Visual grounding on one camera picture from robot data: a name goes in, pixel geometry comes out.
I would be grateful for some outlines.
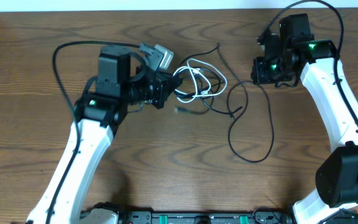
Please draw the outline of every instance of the green terminal block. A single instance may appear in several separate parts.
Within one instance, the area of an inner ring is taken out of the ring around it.
[[[240,224],[248,224],[248,217],[240,216]]]
[[[168,216],[167,215],[160,215],[160,224],[168,224]]]

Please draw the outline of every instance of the white cable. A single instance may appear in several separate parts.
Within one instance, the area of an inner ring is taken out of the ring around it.
[[[204,65],[207,65],[207,66],[213,68],[215,71],[217,71],[217,72],[220,74],[220,76],[222,76],[223,79],[224,79],[224,87],[223,87],[223,89],[222,89],[219,93],[208,94],[208,92],[209,92],[209,91],[211,90],[211,88],[212,88],[211,82],[200,72],[200,70],[199,70],[198,68],[193,68],[193,67],[191,67],[190,64],[189,64],[189,61],[195,61],[195,62],[198,62],[198,63],[202,63],[202,64],[204,64]],[[190,76],[191,76],[191,78],[193,79],[194,86],[195,86],[195,94],[192,96],[192,99],[190,99],[190,100],[188,100],[188,101],[184,101],[184,100],[182,100],[181,98],[177,97],[177,99],[178,99],[180,102],[182,102],[182,103],[190,103],[190,102],[192,102],[193,100],[195,100],[196,98],[199,98],[199,97],[204,98],[204,97],[210,97],[210,96],[218,96],[218,95],[220,95],[220,94],[226,89],[226,87],[227,87],[227,79],[226,79],[226,77],[225,77],[217,68],[215,68],[213,65],[211,65],[211,64],[209,64],[209,63],[206,63],[206,62],[203,62],[203,61],[200,61],[200,60],[197,60],[197,59],[194,59],[194,58],[190,58],[189,60],[187,60],[186,63],[187,63],[187,66],[179,67],[179,68],[173,73],[172,76],[175,76],[175,75],[177,75],[178,73],[180,73],[180,72],[182,72],[182,71],[188,69],[189,72],[190,72]],[[198,75],[200,75],[201,77],[203,77],[203,78],[206,80],[206,82],[208,83],[208,89],[205,90],[205,91],[202,91],[201,94],[198,94],[198,85],[197,85],[197,81],[196,81],[196,78],[195,78],[195,74],[198,74]],[[185,95],[185,94],[188,94],[188,93],[185,93],[185,92],[180,91],[180,90],[177,90],[177,89],[176,89],[175,91],[176,91],[177,93],[181,93],[181,94],[184,94],[184,95]]]

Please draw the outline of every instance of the black cable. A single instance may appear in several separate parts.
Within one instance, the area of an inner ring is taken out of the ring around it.
[[[214,52],[215,50],[218,50],[218,53],[219,53],[219,46],[220,46],[220,43],[218,43],[214,49],[212,49],[212,50],[210,50],[210,51],[208,51],[208,52],[200,53],[200,54],[193,54],[193,55],[187,56],[187,57],[186,57],[185,59],[183,59],[182,62],[179,64],[179,67],[180,67],[186,60],[188,60],[189,58],[192,58],[192,57],[195,57],[195,56],[199,56],[199,55],[210,54],[210,53]],[[210,69],[208,69],[208,68],[204,68],[204,67],[194,67],[194,68],[198,68],[198,69],[201,69],[201,70],[205,70],[205,71],[211,73],[212,75],[214,75],[214,76],[216,77],[216,79],[217,79],[218,82],[219,82],[219,83],[218,83],[218,87],[217,87],[217,89],[215,90],[215,92],[212,91],[212,90],[210,90],[210,91],[211,91],[212,94],[213,94],[213,93],[217,93],[217,92],[219,91],[220,87],[221,87],[221,83],[222,83],[221,78],[220,78],[215,72],[213,72],[212,70],[210,70]],[[183,71],[179,72],[178,75],[180,75],[180,74],[183,73],[183,72],[187,72],[187,70],[183,70]],[[206,88],[206,89],[199,88],[198,94],[200,95],[201,92],[202,92],[202,91],[205,91],[205,90],[207,90],[207,88]],[[193,95],[195,95],[196,93],[194,92],[194,93],[189,93],[189,94],[187,94],[187,95],[184,95],[184,94],[176,93],[176,92],[174,91],[174,94],[175,94],[177,97],[179,97],[179,98],[191,98],[191,97],[192,97]],[[230,110],[229,110],[229,112],[219,111],[219,110],[214,109],[214,108],[212,107],[213,100],[212,100],[211,104],[208,104],[207,102],[205,102],[205,100],[208,99],[208,98],[214,99],[213,96],[209,96],[209,97],[200,98],[200,99],[197,99],[197,100],[201,100],[201,101],[204,103],[204,105],[207,107],[208,110],[212,110],[212,111],[217,112],[217,113],[220,113],[220,114],[229,115],[229,116],[230,116],[231,118],[233,118],[233,119],[234,119],[234,115],[233,115],[233,114],[242,109],[242,106],[240,106],[240,107],[238,107],[237,109],[235,109],[233,112],[230,111]],[[202,111],[202,112],[197,112],[197,111],[189,111],[189,110],[187,110],[187,109],[185,109],[185,108],[182,108],[182,107],[177,107],[177,111],[189,112],[189,113],[193,113],[193,114],[205,114],[206,112],[208,112],[208,110]]]
[[[226,62],[226,60],[224,59],[224,57],[223,57],[223,55],[222,55],[220,49],[218,49],[218,55],[219,55],[219,58],[221,59],[223,65],[229,70],[230,74],[237,80],[237,82],[241,82],[240,78],[236,75],[236,73],[234,73],[233,69],[231,69],[231,67],[229,66],[229,64],[228,64],[228,63]],[[242,87],[242,89],[244,90],[244,93],[246,93],[246,95],[247,95],[246,87],[245,87],[244,85],[241,85],[241,87]],[[231,112],[230,106],[229,106],[229,100],[226,100],[226,106],[227,106],[227,110],[228,110],[229,112]]]
[[[318,222],[318,224],[323,224],[328,222],[331,219],[335,219],[337,218],[340,214],[348,214],[350,215],[352,218],[357,218],[358,219],[358,213],[353,212],[352,210],[346,209],[346,208],[340,208],[336,213],[332,214],[330,217],[327,217],[323,220],[321,220],[320,222]]]
[[[270,210],[270,212],[273,214],[274,218],[278,221],[278,223],[280,223],[280,219],[277,218],[276,214],[274,214],[273,210],[269,207],[259,207],[257,209],[254,210],[254,212],[252,212],[252,215],[251,215],[251,218],[254,220],[255,223],[257,224],[261,224],[260,222],[258,222],[256,219],[255,219],[255,214],[257,211],[261,210],[261,209],[266,209],[266,210]]]
[[[75,159],[75,157],[76,157],[76,155],[78,153],[78,150],[80,148],[80,141],[81,141],[80,129],[78,127],[78,121],[77,121],[76,116],[75,116],[74,107],[71,104],[70,98],[68,97],[67,92],[66,92],[66,90],[65,90],[65,88],[63,86],[63,83],[60,80],[59,74],[57,72],[56,57],[57,57],[57,54],[59,53],[59,51],[62,48],[72,46],[72,45],[79,45],[79,44],[121,45],[121,46],[126,46],[126,47],[135,47],[135,48],[140,47],[139,45],[136,45],[136,44],[125,44],[125,43],[115,43],[115,42],[107,42],[107,41],[86,40],[86,41],[76,41],[76,42],[65,43],[65,44],[62,44],[62,45],[58,46],[55,49],[55,51],[53,53],[53,56],[52,56],[53,73],[55,74],[56,81],[57,81],[57,83],[59,85],[60,90],[62,91],[64,99],[66,100],[66,103],[67,103],[68,108],[70,110],[71,116],[73,117],[73,122],[74,122],[74,126],[75,126],[75,132],[76,132],[76,135],[77,135],[77,140],[76,140],[75,148],[73,150],[73,155],[71,156],[70,160],[68,161],[67,167],[66,167],[66,169],[65,169],[65,171],[64,171],[64,173],[62,175],[62,178],[59,181],[59,184],[57,185],[56,191],[55,191],[55,193],[54,193],[54,195],[52,197],[52,200],[50,202],[50,206],[49,206],[48,213],[47,213],[47,219],[46,219],[46,222],[45,222],[46,224],[50,223],[50,219],[51,219],[52,215],[54,214],[53,207],[56,204],[57,196],[58,196],[59,191],[62,188],[62,185],[63,185],[63,183],[64,183],[64,181],[66,179],[67,173],[70,170],[70,167],[73,164],[73,161],[74,161],[74,159]]]
[[[293,7],[293,6],[296,6],[296,5],[299,5],[301,3],[305,3],[305,2],[318,2],[320,4],[323,4],[325,6],[327,6],[328,8],[330,8],[334,13],[335,15],[337,16],[338,20],[339,20],[339,23],[341,25],[341,35],[340,35],[340,38],[339,38],[339,44],[338,44],[338,49],[336,51],[336,54],[335,54],[335,57],[334,57],[334,77],[335,77],[335,85],[337,85],[337,88],[338,88],[338,91],[339,93],[341,94],[341,97],[342,97],[342,100],[343,102],[345,103],[347,109],[349,110],[349,113],[351,114],[357,128],[358,128],[358,118],[352,108],[352,106],[350,105],[349,101],[347,100],[346,98],[346,95],[342,89],[342,86],[341,86],[341,80],[339,79],[339,76],[338,76],[338,61],[339,61],[339,57],[340,57],[340,53],[341,53],[341,49],[342,49],[342,42],[343,42],[343,35],[344,35],[344,25],[343,25],[343,21],[342,21],[342,17],[341,15],[339,14],[339,12],[335,9],[335,7],[333,7],[332,5],[324,2],[324,1],[320,1],[320,0],[303,0],[303,1],[298,1],[296,3],[293,3],[289,6],[287,6],[286,8],[282,9],[273,19],[272,21],[268,24],[268,26],[265,28],[265,30],[263,31],[261,37],[263,37],[268,31],[269,31],[269,28],[270,26],[276,21],[276,19],[278,17],[281,16],[281,14],[283,14],[286,10],[288,10],[289,8]]]
[[[90,90],[92,84],[98,80],[98,76],[93,76],[91,77],[90,79],[88,79],[88,81],[86,81],[86,84],[85,84],[85,87],[84,87],[84,90],[82,91],[82,95],[86,95],[88,93],[88,91]]]
[[[234,71],[231,69],[231,67],[229,66],[229,64],[226,62],[226,60],[224,59],[222,53],[220,52],[220,50],[218,49],[218,55],[219,55],[219,58],[221,59],[222,63],[224,64],[224,66],[230,71],[230,73],[233,75],[233,77],[238,81],[237,84],[235,84],[230,90],[229,90],[229,93],[227,94],[227,100],[226,100],[226,106],[227,106],[227,110],[228,111],[231,111],[230,110],[230,106],[229,106],[229,100],[230,100],[230,94],[231,94],[231,91],[233,91],[233,89],[235,89],[237,86],[241,85],[242,89],[244,90],[244,93],[246,95],[246,104],[244,106],[244,109],[241,111],[241,113],[239,114],[238,117],[234,118],[234,121],[231,123],[230,127],[229,127],[229,131],[227,133],[227,141],[229,143],[229,147],[231,149],[231,151],[233,152],[234,155],[236,155],[238,158],[240,158],[241,160],[243,161],[246,161],[246,162],[250,162],[250,163],[259,163],[259,162],[262,162],[264,160],[266,160],[268,158],[268,156],[270,155],[272,149],[273,149],[273,144],[274,144],[274,126],[273,126],[273,119],[272,119],[272,110],[270,108],[270,100],[269,100],[269,96],[267,95],[266,91],[260,86],[260,85],[257,85],[264,93],[265,97],[266,97],[266,100],[267,100],[267,106],[268,106],[268,116],[269,116],[269,120],[270,120],[270,127],[272,129],[272,143],[270,144],[270,148],[269,150],[267,151],[265,157],[263,157],[262,159],[259,159],[259,160],[256,160],[256,161],[252,161],[252,160],[249,160],[249,159],[246,159],[242,156],[240,156],[236,150],[233,148],[232,144],[231,144],[231,129],[233,128],[233,126],[235,125],[235,123],[241,118],[241,116],[246,112],[247,108],[248,108],[248,92],[247,92],[247,89],[245,87],[244,84],[246,83],[251,83],[251,84],[254,84],[252,81],[240,81],[239,77],[236,75],[236,73],[234,73]]]
[[[178,67],[180,67],[181,65],[183,65],[183,63],[185,63],[186,60],[189,59],[189,58],[191,58],[191,57],[200,56],[200,55],[206,55],[206,54],[210,54],[210,53],[214,52],[216,49],[219,48],[219,46],[220,46],[220,43],[218,43],[218,44],[216,45],[216,47],[215,47],[214,49],[210,50],[209,52],[198,53],[198,54],[193,54],[193,55],[187,56],[185,59],[183,59],[183,60],[179,63],[179,66],[178,66]]]
[[[186,70],[179,72],[177,75],[179,76],[179,75],[181,75],[181,74],[184,73],[184,72],[186,72]],[[205,87],[205,88],[204,88],[204,82],[203,82],[203,80],[201,79],[201,76],[199,76],[198,74],[195,74],[195,75],[194,75],[194,78],[196,79],[197,84],[198,84],[198,82],[200,83],[200,86],[197,86],[197,94],[200,95],[201,92],[207,90],[208,87]],[[176,92],[176,91],[174,90],[174,91],[173,91],[173,94],[175,94],[175,96],[177,96],[177,97],[179,97],[179,98],[181,98],[181,99],[189,99],[189,98],[192,98],[192,97],[196,94],[196,92],[183,94],[183,93]]]
[[[358,218],[358,214],[356,212],[353,212],[352,210],[341,208],[341,209],[339,209],[339,211],[341,211],[343,213],[350,214],[351,216],[353,216],[355,218]]]
[[[229,99],[230,99],[230,94],[231,92],[233,91],[233,89],[235,89],[235,87],[239,86],[239,85],[243,85],[243,84],[246,84],[246,83],[251,83],[251,84],[254,84],[252,81],[243,81],[243,82],[239,82],[237,84],[235,84],[230,90],[229,90],[229,93],[227,94],[227,103],[229,104]],[[273,144],[274,144],[274,127],[273,127],[273,119],[272,119],[272,110],[271,110],[271,107],[270,107],[270,100],[269,100],[269,96],[267,95],[266,91],[260,86],[260,85],[257,85],[257,87],[259,87],[265,97],[266,97],[266,100],[267,100],[267,109],[268,109],[268,116],[269,116],[269,120],[270,120],[270,127],[272,129],[272,143],[270,144],[270,148],[269,150],[267,151],[265,157],[263,157],[262,159],[259,159],[259,160],[256,160],[256,161],[252,161],[252,160],[249,160],[249,159],[246,159],[242,156],[240,156],[236,150],[233,148],[232,144],[231,144],[231,129],[233,128],[233,126],[235,125],[235,123],[241,118],[241,116],[246,112],[246,109],[247,109],[247,106],[248,106],[248,93],[247,91],[245,91],[246,93],[246,98],[247,98],[247,101],[246,101],[246,106],[245,108],[241,111],[240,115],[238,117],[236,117],[234,119],[234,121],[231,123],[230,127],[229,127],[229,132],[227,134],[227,141],[229,142],[229,147],[231,149],[231,151],[233,152],[234,155],[236,155],[238,158],[242,159],[243,161],[246,161],[246,162],[249,162],[249,163],[259,163],[259,162],[262,162],[264,160],[266,160],[268,158],[268,156],[270,155],[272,149],[273,149]]]

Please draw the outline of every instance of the wood grain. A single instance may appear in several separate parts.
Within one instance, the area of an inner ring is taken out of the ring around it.
[[[317,39],[339,36],[327,9],[308,9]],[[212,49],[248,80],[252,59],[262,55],[255,37],[278,11],[121,11],[0,13],[0,223],[24,222],[53,175],[68,138],[70,114],[54,80],[54,49],[75,40],[161,44],[185,56]],[[341,9],[346,31],[341,60],[358,99],[358,9]],[[96,74],[100,46],[62,50],[58,67],[72,100]],[[200,57],[235,83],[217,54]],[[314,188],[314,173],[329,156],[329,141],[309,93],[266,86],[272,104],[275,144],[261,164],[245,164],[227,145],[227,116],[174,113],[170,97],[163,110],[146,107],[130,114],[108,149],[86,198],[154,210],[253,210],[285,208]],[[235,148],[250,159],[270,144],[265,98],[248,86],[249,109],[233,129]],[[225,96],[216,107],[225,109]],[[240,89],[231,106],[244,103]],[[203,110],[203,105],[188,105]]]

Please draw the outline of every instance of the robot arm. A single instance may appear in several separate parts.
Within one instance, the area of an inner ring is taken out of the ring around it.
[[[280,36],[269,31],[259,39],[265,46],[265,57],[254,60],[251,77],[254,83],[276,86],[295,77],[292,87],[301,80],[317,105],[332,154],[316,172],[316,189],[292,208],[292,219],[297,223],[315,224],[340,208],[358,205],[358,127],[336,86],[332,41],[314,40],[307,14],[288,16],[279,23]],[[358,119],[358,103],[340,60],[337,74]]]
[[[333,64],[333,58],[318,59],[316,60],[316,63],[312,64],[307,63],[301,73],[300,79],[313,97],[323,119],[329,136],[331,152],[337,154],[339,151],[334,151],[337,148],[343,149],[340,147],[346,146],[347,142],[353,142],[355,145],[358,145],[358,132],[357,126],[354,124],[353,118],[342,101],[337,87],[333,85],[333,83],[335,83]],[[346,97],[358,117],[358,103],[347,84],[341,61],[338,62],[338,75],[342,80],[341,85]],[[318,174],[316,175],[316,184],[319,188],[314,189],[306,198],[295,203],[293,206],[293,213],[297,223],[318,223],[326,217],[336,213],[340,208],[352,208],[358,205],[358,194],[354,195],[351,193],[351,191],[358,191],[358,187],[355,186],[357,185],[358,176],[357,153],[352,156],[352,158],[354,158],[354,165],[356,167],[352,170],[346,170],[346,174],[342,171],[342,175],[346,175],[345,177],[342,176],[342,181],[335,180],[328,183],[326,180],[327,176],[331,176],[334,179],[334,175],[320,175],[324,170],[321,170],[321,168],[319,169],[321,172],[318,171]],[[330,162],[325,166],[325,168],[327,167],[330,170],[336,169],[335,167],[332,167]],[[344,184],[350,185],[347,187],[340,187]],[[337,190],[331,189],[331,186],[337,187]],[[340,201],[350,201],[351,203],[343,203]],[[333,204],[339,206],[330,208],[329,205]]]
[[[86,193],[100,159],[113,140],[111,128],[100,126],[99,121],[82,119],[78,125],[81,133],[80,150],[60,189],[50,223],[83,223],[84,220],[80,222],[80,213]],[[27,218],[28,223],[30,223],[30,220],[33,223],[45,223],[52,197],[73,154],[76,138],[75,127],[72,124],[66,149],[48,188]],[[114,218],[116,218],[114,214],[111,214],[110,219],[113,220]]]
[[[346,108],[336,87],[333,73],[333,58],[317,59],[307,63],[301,73],[302,84],[309,91],[327,129],[331,152],[346,142],[358,145],[358,128]],[[338,75],[342,80],[346,98],[358,118],[358,103],[344,76],[342,62],[338,61]]]
[[[88,80],[81,98],[75,105],[75,116],[81,142],[78,153],[65,177],[53,208],[50,223],[113,223],[118,215],[104,209],[94,209],[80,219],[81,209],[94,172],[106,149],[111,145],[118,126],[127,115],[128,104],[144,102],[163,108],[168,96],[182,83],[182,79],[166,76],[173,53],[160,45],[141,44],[141,58],[129,49],[109,45],[101,49],[99,73]],[[142,64],[136,76],[130,76],[131,57]],[[89,88],[96,81],[96,91]],[[58,167],[37,206],[26,223],[45,223],[48,209],[58,184],[76,147],[77,133],[72,124],[70,137]]]

